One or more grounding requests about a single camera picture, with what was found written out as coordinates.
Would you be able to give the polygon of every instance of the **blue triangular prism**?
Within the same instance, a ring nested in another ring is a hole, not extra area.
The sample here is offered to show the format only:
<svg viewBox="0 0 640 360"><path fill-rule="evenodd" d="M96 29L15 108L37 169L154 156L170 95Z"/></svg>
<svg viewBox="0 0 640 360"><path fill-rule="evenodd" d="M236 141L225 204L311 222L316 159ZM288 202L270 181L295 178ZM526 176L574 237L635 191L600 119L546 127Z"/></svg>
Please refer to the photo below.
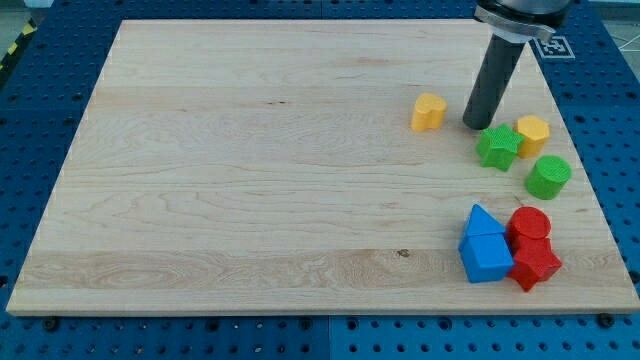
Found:
<svg viewBox="0 0 640 360"><path fill-rule="evenodd" d="M474 204L467 219L464 237L504 234L506 229L494 219L482 206Z"/></svg>

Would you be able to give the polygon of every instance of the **toy block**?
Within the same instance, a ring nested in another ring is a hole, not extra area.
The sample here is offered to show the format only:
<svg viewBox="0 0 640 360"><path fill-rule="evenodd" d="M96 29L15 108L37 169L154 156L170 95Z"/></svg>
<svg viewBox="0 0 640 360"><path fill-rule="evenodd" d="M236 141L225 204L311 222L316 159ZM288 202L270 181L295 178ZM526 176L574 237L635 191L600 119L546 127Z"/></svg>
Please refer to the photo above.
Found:
<svg viewBox="0 0 640 360"><path fill-rule="evenodd" d="M527 239L518 236L518 241L520 248L513 256L514 265L507 276L528 292L538 282L549 280L562 267L562 262L551 250L548 238Z"/></svg>
<svg viewBox="0 0 640 360"><path fill-rule="evenodd" d="M464 247L468 238L479 235L504 234L505 227L494 219L482 206L474 204L464 227L462 241L458 250Z"/></svg>
<svg viewBox="0 0 640 360"><path fill-rule="evenodd" d="M518 156L521 158L530 158L540 154L551 135L549 124L533 115L518 119L513 130L524 137L520 148L518 148Z"/></svg>
<svg viewBox="0 0 640 360"><path fill-rule="evenodd" d="M447 113L447 102L434 94L422 94L416 100L411 119L413 131L439 129Z"/></svg>
<svg viewBox="0 0 640 360"><path fill-rule="evenodd" d="M513 241L518 235L530 239L544 239L551 232L551 221L540 209L524 206L516 210L507 223L505 238L513 249Z"/></svg>
<svg viewBox="0 0 640 360"><path fill-rule="evenodd" d="M527 191L538 199L554 199L571 178L571 167L555 155L542 156L525 181Z"/></svg>
<svg viewBox="0 0 640 360"><path fill-rule="evenodd" d="M518 147L524 137L513 132L505 124L493 129L485 129L480 135L476 152L482 158L482 167L495 167L502 171L509 170L511 163L518 155Z"/></svg>
<svg viewBox="0 0 640 360"><path fill-rule="evenodd" d="M471 283L502 280L513 267L513 258L502 234L469 237L460 257Z"/></svg>

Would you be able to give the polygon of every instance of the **red block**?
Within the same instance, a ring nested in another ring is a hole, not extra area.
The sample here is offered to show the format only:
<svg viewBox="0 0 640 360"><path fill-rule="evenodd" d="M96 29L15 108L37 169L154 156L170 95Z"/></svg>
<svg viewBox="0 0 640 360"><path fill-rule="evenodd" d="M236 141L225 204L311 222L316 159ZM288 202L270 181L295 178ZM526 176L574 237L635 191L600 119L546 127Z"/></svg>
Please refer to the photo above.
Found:
<svg viewBox="0 0 640 360"><path fill-rule="evenodd" d="M505 238L511 243L518 235L530 239L544 239L551 232L551 222L545 213L531 206L521 207L511 216Z"/></svg>
<svg viewBox="0 0 640 360"><path fill-rule="evenodd" d="M524 291L529 291L540 281L546 281L562 267L562 262L551 250L551 240L517 237L518 251L513 256L513 268L507 274L516 280Z"/></svg>

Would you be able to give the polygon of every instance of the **green block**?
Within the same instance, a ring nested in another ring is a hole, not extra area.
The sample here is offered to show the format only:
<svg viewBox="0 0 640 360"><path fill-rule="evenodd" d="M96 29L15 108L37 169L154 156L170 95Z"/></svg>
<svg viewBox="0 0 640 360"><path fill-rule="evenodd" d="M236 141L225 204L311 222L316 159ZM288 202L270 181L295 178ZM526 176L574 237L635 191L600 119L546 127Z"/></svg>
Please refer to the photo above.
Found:
<svg viewBox="0 0 640 360"><path fill-rule="evenodd" d="M558 196L570 178L571 167L566 161L555 155L545 155L534 165L525 186L538 199L551 200Z"/></svg>
<svg viewBox="0 0 640 360"><path fill-rule="evenodd" d="M480 165L495 167L502 171L509 170L523 140L524 136L512 131L505 124L494 129L483 130L476 146L476 152L482 158Z"/></svg>

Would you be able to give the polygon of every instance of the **wood grain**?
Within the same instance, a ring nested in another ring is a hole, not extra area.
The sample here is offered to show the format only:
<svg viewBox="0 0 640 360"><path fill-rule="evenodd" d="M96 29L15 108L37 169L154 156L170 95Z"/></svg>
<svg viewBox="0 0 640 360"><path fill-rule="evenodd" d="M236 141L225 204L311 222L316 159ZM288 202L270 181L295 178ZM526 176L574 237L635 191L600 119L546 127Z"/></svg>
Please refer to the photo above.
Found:
<svg viewBox="0 0 640 360"><path fill-rule="evenodd" d="M489 35L471 21L123 22L8 311L638 310L528 48L494 123L547 119L543 154L574 176L542 201L523 186L535 159L478 165L461 117ZM449 103L438 131L409 128L423 92ZM474 203L503 223L543 208L565 266L531 293L469 284L456 248Z"/></svg>

